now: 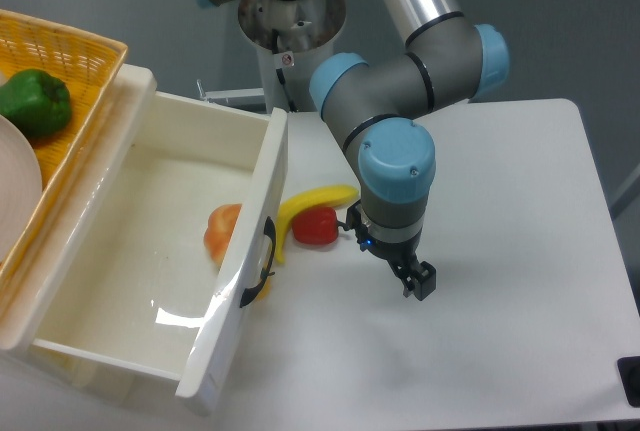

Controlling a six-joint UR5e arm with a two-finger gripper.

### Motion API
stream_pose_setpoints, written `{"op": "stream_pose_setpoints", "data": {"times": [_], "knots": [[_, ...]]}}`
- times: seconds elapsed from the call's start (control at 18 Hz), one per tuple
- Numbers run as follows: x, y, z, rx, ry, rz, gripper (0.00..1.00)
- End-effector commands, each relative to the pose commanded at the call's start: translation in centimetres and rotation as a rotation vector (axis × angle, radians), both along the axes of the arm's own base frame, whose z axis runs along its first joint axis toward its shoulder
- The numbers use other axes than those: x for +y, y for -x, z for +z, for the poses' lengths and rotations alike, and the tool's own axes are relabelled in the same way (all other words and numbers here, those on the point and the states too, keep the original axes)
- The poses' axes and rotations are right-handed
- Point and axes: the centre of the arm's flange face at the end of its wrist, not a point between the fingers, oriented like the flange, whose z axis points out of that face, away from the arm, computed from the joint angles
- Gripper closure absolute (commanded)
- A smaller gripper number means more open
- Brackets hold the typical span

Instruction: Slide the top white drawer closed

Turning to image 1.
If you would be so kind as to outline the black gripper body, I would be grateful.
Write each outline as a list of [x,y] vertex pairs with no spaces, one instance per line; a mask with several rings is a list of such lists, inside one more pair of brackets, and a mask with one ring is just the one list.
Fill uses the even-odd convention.
[[351,205],[346,213],[346,226],[353,231],[360,249],[387,261],[392,267],[410,267],[418,261],[418,247],[423,217],[416,222],[388,228],[374,222],[366,215],[360,201]]

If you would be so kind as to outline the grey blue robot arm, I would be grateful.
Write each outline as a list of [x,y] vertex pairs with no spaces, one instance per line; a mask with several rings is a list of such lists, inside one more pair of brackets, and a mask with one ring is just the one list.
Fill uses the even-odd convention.
[[360,185],[346,228],[363,251],[389,264],[405,295],[430,295],[436,271],[416,249],[435,145],[418,119],[499,87],[510,68],[503,36],[470,23],[456,0],[384,0],[404,52],[371,66],[332,50],[344,0],[196,1],[239,2],[239,25],[261,55],[267,107],[318,112]]

